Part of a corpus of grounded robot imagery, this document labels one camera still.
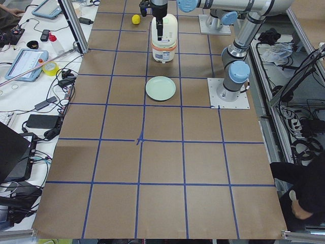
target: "keyboard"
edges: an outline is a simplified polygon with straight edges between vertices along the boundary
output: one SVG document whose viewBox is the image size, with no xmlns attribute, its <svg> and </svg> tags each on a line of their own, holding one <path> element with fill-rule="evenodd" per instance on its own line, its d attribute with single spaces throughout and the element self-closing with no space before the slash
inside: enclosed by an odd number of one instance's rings
<svg viewBox="0 0 325 244">
<path fill-rule="evenodd" d="M 16 115 L 17 114 L 15 112 L 1 112 L 0 122 L 10 127 L 13 124 Z"/>
</svg>

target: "white desk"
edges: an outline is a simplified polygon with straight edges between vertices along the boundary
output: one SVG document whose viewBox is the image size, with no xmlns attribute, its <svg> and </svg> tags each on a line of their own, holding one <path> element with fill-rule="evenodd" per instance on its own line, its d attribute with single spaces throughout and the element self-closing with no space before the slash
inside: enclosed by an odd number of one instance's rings
<svg viewBox="0 0 325 244">
<path fill-rule="evenodd" d="M 43 0 L 34 0 L 32 4 L 40 4 Z M 68 26 L 68 23 L 63 14 L 60 14 L 56 19 L 50 20 L 45 18 L 39 18 L 31 14 L 33 10 L 33 6 L 30 6 L 24 16 L 22 17 L 20 24 L 26 22 L 27 19 L 34 18 L 37 19 L 40 23 L 36 26 L 36 29 L 42 31 L 43 29 L 51 29 L 56 30 L 65 26 Z M 82 9 L 82 17 L 89 18 L 91 20 L 95 19 L 98 7 L 83 7 Z M 0 53 L 0 62 L 12 62 L 19 51 L 22 48 L 27 48 L 27 42 L 31 40 L 37 40 L 39 42 L 39 48 L 43 50 L 47 50 L 49 52 L 49 58 L 56 57 L 56 53 L 54 52 L 50 41 L 41 42 L 40 36 L 41 32 L 34 30 L 34 26 L 37 24 L 37 21 L 30 20 L 29 22 L 22 25 L 22 28 L 25 29 L 25 33 L 21 37 L 19 43 L 16 46 L 11 46 L 7 51 Z M 84 35 L 88 40 L 92 25 L 81 24 L 82 30 L 84 31 Z M 58 38 L 63 48 L 67 51 L 72 49 L 73 42 L 75 41 L 73 35 L 70 31 L 70 28 L 65 28 L 59 30 L 57 32 L 53 32 L 54 35 Z M 57 59 L 55 62 L 58 64 L 60 68 L 63 68 L 73 59 L 80 56 L 79 53 L 73 52 L 66 56 L 63 56 Z M 67 68 L 70 68 L 76 72 L 79 71 L 81 65 L 82 58 L 79 57 L 70 63 Z M 9 69 L 9 65 L 0 65 L 0 83 L 6 81 L 4 78 L 6 72 Z M 51 86 L 51 83 L 55 77 L 47 76 L 43 72 L 40 74 L 39 78 L 36 79 L 35 82 L 22 82 L 22 81 L 12 81 L 2 87 L 0 90 L 2 94 L 0 95 L 0 111 L 11 111 L 11 110 L 32 110 L 35 104 L 38 104 L 46 99 L 46 94 Z M 55 93 L 60 97 L 64 97 L 64 92 L 61 90 L 59 86 L 56 86 L 54 89 Z M 49 97 L 53 96 L 54 92 L 51 89 L 49 93 Z M 50 111 L 55 105 L 50 105 L 41 110 L 41 112 Z M 12 129 L 17 133 L 22 133 L 21 125 L 24 121 L 26 121 L 30 114 L 35 112 L 25 113 L 21 115 L 17 115 L 14 123 L 12 125 Z M 48 115 L 58 115 L 57 109 L 54 108 L 51 112 L 46 113 Z M 41 129 L 29 129 L 29 132 L 35 133 L 37 136 L 43 138 L 43 134 L 46 130 Z M 37 144 L 37 150 L 47 153 L 49 156 L 53 156 L 54 149 L 57 143 L 58 137 L 54 138 L 49 142 L 39 142 Z M 40 162 L 33 165 L 30 179 L 28 182 L 32 185 L 40 186 L 44 177 L 46 176 L 46 163 Z M 14 227 L 10 228 L 9 231 L 14 230 L 26 230 L 30 229 L 33 221 L 35 219 L 35 215 L 32 215 L 28 218 L 25 218 L 20 224 L 15 224 Z"/>
<path fill-rule="evenodd" d="M 34 0 L 32 4 L 39 5 L 42 3 L 44 0 Z M 49 52 L 49 58 L 54 58 L 56 57 L 56 53 L 54 52 L 54 49 L 52 48 L 52 45 L 50 41 L 47 42 L 41 42 L 40 37 L 41 37 L 41 32 L 44 29 L 49 29 L 49 30 L 57 30 L 63 27 L 68 26 L 68 23 L 64 17 L 63 14 L 59 14 L 55 19 L 46 19 L 46 18 L 41 18 L 34 16 L 31 14 L 31 12 L 35 9 L 35 6 L 30 6 L 27 8 L 26 13 L 20 20 L 20 24 L 26 22 L 27 19 L 31 19 L 29 22 L 22 24 L 22 28 L 24 28 L 26 31 L 22 35 L 21 39 L 19 40 L 19 43 L 14 47 L 10 47 L 8 51 L 2 52 L 0 54 L 0 61 L 1 62 L 10 62 L 14 59 L 14 57 L 17 56 L 19 50 L 21 48 L 27 48 L 27 43 L 32 40 L 36 40 L 39 43 L 39 48 L 43 50 L 47 50 Z M 88 18 L 91 20 L 95 19 L 96 13 L 97 13 L 98 7 L 86 7 L 81 5 L 81 11 L 82 11 L 82 17 Z M 89 35 L 91 32 L 92 25 L 86 25 L 86 24 L 81 24 L 82 30 L 84 32 L 84 35 L 86 39 L 89 39 Z M 73 48 L 73 42 L 75 39 L 73 38 L 73 35 L 70 31 L 70 28 L 64 28 L 62 30 L 59 30 L 57 32 L 52 32 L 53 35 L 57 37 L 57 39 L 60 41 L 61 45 L 63 46 L 65 51 L 68 51 Z M 70 55 L 66 55 L 64 57 L 59 58 L 59 61 L 72 61 L 74 58 L 76 58 L 79 54 L 78 53 L 73 53 Z"/>
</svg>

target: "metal base plate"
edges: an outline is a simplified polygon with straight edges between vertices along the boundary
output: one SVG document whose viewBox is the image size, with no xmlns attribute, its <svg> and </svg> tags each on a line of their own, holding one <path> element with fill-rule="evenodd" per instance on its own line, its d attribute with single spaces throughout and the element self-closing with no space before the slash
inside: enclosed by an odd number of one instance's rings
<svg viewBox="0 0 325 244">
<path fill-rule="evenodd" d="M 202 34 L 207 35 L 231 35 L 230 27 L 229 25 L 223 25 L 221 29 L 213 29 L 207 27 L 207 19 L 209 18 L 209 15 L 206 14 L 199 14 L 199 22 L 200 22 L 200 29 Z"/>
<path fill-rule="evenodd" d="M 211 108 L 249 109 L 246 93 L 240 93 L 238 99 L 234 102 L 226 102 L 217 95 L 217 87 L 223 83 L 223 80 L 223 78 L 208 78 Z"/>
</svg>

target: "red cap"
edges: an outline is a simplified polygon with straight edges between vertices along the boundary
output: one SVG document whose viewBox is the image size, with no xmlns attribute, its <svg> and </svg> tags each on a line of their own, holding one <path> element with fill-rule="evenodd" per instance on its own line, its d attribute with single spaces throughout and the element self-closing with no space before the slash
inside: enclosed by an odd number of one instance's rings
<svg viewBox="0 0 325 244">
<path fill-rule="evenodd" d="M 55 42 L 57 40 L 55 35 L 52 35 L 51 32 L 49 33 L 49 39 L 51 42 Z"/>
</svg>

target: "person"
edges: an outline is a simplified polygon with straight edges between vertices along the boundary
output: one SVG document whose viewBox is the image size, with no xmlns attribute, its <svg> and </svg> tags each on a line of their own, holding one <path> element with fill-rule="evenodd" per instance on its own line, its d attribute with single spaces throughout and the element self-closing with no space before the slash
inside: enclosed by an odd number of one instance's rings
<svg viewBox="0 0 325 244">
<path fill-rule="evenodd" d="M 291 163 L 271 163 L 274 178 L 293 186 L 280 198 L 280 206 L 288 231 L 302 232 L 306 225 L 325 222 L 325 151 L 308 166 Z M 296 200 L 289 192 L 294 190 Z M 249 240 L 250 244 L 272 244 L 274 240 Z"/>
<path fill-rule="evenodd" d="M 18 14 L 24 13 L 19 9 L 9 9 L 0 4 L 0 29 L 2 32 L 9 32 L 12 28 L 16 27 L 20 21 Z"/>
</svg>

